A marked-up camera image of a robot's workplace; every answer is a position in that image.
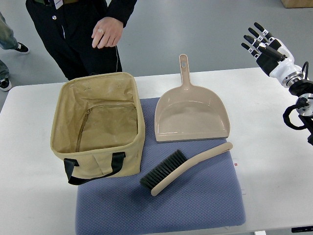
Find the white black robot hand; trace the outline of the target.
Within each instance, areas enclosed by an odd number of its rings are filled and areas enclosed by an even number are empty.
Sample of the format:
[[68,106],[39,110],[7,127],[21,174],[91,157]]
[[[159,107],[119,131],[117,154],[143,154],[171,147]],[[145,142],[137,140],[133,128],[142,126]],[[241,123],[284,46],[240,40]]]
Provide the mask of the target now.
[[294,63],[294,56],[281,40],[257,22],[248,31],[250,35],[244,35],[247,43],[241,46],[253,56],[267,76],[276,78],[285,88],[305,78],[302,68]]

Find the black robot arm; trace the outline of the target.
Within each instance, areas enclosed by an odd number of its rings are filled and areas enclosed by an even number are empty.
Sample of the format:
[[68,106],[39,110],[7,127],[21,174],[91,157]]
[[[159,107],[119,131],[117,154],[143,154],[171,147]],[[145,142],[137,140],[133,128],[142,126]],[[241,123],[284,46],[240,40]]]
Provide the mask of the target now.
[[[306,61],[301,71],[296,71],[287,77],[289,92],[298,97],[295,104],[289,106],[283,113],[284,123],[294,130],[307,129],[310,132],[308,143],[313,144],[313,82],[308,78],[309,62]],[[290,120],[293,110],[298,112],[302,126],[294,125]]]

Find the person's bare hand with ring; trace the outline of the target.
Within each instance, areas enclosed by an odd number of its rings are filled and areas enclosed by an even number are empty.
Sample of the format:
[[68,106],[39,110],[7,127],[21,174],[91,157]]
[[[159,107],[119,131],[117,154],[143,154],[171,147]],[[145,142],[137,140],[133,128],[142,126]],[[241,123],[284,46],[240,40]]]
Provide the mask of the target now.
[[104,17],[95,25],[92,33],[92,47],[104,48],[115,47],[121,39],[124,25],[121,21],[112,18]]

